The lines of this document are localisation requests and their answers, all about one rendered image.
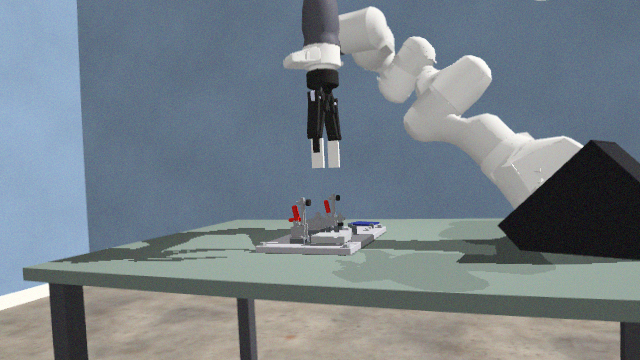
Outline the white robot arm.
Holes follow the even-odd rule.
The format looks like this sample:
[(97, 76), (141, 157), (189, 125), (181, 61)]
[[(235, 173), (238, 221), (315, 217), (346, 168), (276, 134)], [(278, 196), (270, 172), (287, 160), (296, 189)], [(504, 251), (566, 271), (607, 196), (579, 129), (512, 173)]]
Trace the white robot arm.
[(514, 210), (583, 147), (565, 136), (534, 140), (527, 132), (515, 134), (487, 113), (461, 118), (492, 82), (491, 70), (482, 59), (464, 56), (437, 70), (433, 68), (435, 50), (424, 38), (409, 37), (395, 54), (393, 34), (375, 7), (337, 14), (336, 0), (304, 0), (303, 49), (287, 56), (283, 66), (336, 70), (343, 66), (340, 55), (354, 53), (357, 65), (380, 74), (378, 87), (388, 101), (404, 103), (415, 89), (418, 99), (403, 119), (407, 133), (414, 140), (461, 148)]

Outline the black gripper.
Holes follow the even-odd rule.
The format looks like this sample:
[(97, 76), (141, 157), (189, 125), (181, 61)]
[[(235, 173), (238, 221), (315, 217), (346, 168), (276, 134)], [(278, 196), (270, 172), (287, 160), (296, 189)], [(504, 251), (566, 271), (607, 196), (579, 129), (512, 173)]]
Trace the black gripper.
[(338, 140), (342, 140), (342, 137), (338, 99), (332, 94), (332, 90), (339, 86), (338, 72), (334, 69), (316, 68), (307, 72), (306, 79), (307, 88), (313, 90), (307, 92), (307, 138), (311, 139), (312, 168), (325, 168), (322, 138), (324, 123), (328, 137), (328, 167), (340, 167)]

